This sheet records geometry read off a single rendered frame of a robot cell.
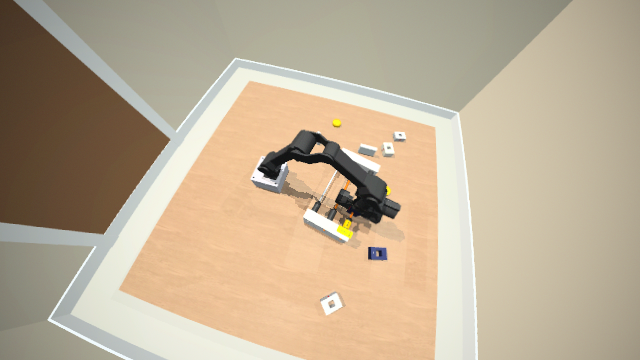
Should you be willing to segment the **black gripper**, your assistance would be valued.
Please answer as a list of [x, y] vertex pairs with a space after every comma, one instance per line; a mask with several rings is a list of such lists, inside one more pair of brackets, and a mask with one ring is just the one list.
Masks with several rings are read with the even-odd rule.
[[341, 189], [336, 200], [335, 203], [341, 205], [342, 207], [346, 208], [347, 210], [349, 210], [350, 206], [352, 207], [353, 210], [359, 212], [361, 215], [361, 217], [363, 217], [364, 219], [370, 221], [371, 223], [379, 223], [382, 216], [381, 214], [375, 212], [375, 209], [373, 207], [369, 208], [369, 209], [364, 209], [362, 207], [359, 206], [358, 202], [357, 202], [357, 198], [353, 200], [353, 196], [350, 195], [350, 192], [345, 190], [345, 189]]

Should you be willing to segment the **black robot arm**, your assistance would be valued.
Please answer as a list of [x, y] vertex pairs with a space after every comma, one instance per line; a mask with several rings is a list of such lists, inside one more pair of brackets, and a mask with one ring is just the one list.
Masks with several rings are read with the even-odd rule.
[[[316, 143], [325, 146], [322, 153], [310, 154]], [[357, 202], [360, 207], [394, 219], [401, 210], [401, 205], [388, 198], [387, 184], [380, 177], [368, 174], [337, 142], [327, 140], [321, 133], [302, 129], [293, 141], [277, 152], [270, 151], [257, 168], [263, 177], [276, 180], [283, 163], [294, 159], [307, 164], [330, 164], [356, 187]]]

